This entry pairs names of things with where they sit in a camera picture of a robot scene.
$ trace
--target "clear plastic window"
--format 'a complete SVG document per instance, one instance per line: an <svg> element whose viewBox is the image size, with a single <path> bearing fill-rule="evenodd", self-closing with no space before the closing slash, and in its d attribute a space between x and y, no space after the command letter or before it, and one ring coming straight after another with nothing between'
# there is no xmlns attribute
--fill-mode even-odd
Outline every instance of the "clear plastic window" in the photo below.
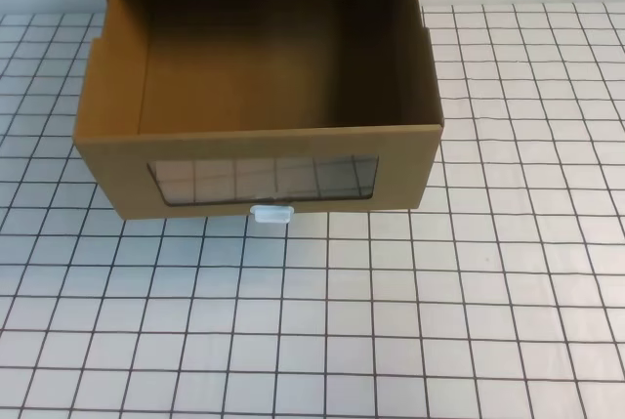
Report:
<svg viewBox="0 0 625 419"><path fill-rule="evenodd" d="M148 167L170 205L368 199L378 157L157 160Z"/></svg>

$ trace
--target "grid paper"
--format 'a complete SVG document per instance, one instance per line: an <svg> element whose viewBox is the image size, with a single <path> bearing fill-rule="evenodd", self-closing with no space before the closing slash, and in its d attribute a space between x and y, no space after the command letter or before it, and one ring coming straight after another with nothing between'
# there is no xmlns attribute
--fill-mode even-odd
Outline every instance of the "grid paper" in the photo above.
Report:
<svg viewBox="0 0 625 419"><path fill-rule="evenodd" d="M103 16L0 18L0 418L625 417L625 4L424 18L421 208L288 227L119 220L70 139Z"/></svg>

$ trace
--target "brown cardboard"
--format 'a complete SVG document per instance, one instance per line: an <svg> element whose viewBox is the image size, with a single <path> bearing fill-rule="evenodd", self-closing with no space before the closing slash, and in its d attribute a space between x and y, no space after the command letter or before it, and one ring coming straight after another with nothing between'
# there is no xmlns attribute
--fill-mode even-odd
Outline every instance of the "brown cardboard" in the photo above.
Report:
<svg viewBox="0 0 625 419"><path fill-rule="evenodd" d="M170 205L163 160L374 155L368 199L269 200L371 210L418 205L442 125L418 0L108 0L74 141L124 218L255 203Z"/></svg>

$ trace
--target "cardboard box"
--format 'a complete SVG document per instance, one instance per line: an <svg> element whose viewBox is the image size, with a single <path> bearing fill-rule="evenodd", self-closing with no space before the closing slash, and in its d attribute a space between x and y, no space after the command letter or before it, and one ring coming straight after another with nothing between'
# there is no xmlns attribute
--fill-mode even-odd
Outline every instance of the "cardboard box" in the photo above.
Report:
<svg viewBox="0 0 625 419"><path fill-rule="evenodd" d="M108 0L74 141L124 218L405 209L442 126L418 0Z"/></svg>

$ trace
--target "drawer pull tab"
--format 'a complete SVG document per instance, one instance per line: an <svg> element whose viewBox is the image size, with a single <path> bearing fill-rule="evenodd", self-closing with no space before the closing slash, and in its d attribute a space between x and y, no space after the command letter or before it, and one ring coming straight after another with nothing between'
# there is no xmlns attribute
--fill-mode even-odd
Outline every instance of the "drawer pull tab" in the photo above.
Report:
<svg viewBox="0 0 625 419"><path fill-rule="evenodd" d="M288 224L295 212L291 206L256 205L250 209L259 224Z"/></svg>

